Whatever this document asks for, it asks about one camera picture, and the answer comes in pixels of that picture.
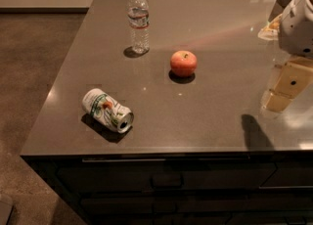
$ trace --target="concrete floor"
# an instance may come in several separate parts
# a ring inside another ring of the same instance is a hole
[[[20,158],[83,14],[0,14],[0,194],[9,225],[85,224]]]

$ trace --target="table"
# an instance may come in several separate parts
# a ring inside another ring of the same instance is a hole
[[[123,52],[126,2],[93,1],[22,157],[90,224],[313,217],[313,88],[276,118],[260,114],[274,62],[288,56],[257,38],[275,0],[148,0],[151,50],[138,58]],[[177,50],[198,57],[190,80],[170,76]],[[82,110],[92,88],[134,112],[129,132]]]

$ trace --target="soda can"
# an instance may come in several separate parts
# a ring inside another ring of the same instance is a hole
[[[90,90],[84,96],[82,108],[113,132],[126,132],[134,119],[131,110],[98,88]]]

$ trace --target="apple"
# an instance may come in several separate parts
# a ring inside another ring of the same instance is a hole
[[[175,75],[189,77],[197,67],[197,57],[189,51],[177,51],[170,59],[170,67]]]

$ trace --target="plastic bottle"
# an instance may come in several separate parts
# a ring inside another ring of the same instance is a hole
[[[149,51],[149,6],[146,0],[128,0],[132,50],[137,54]]]

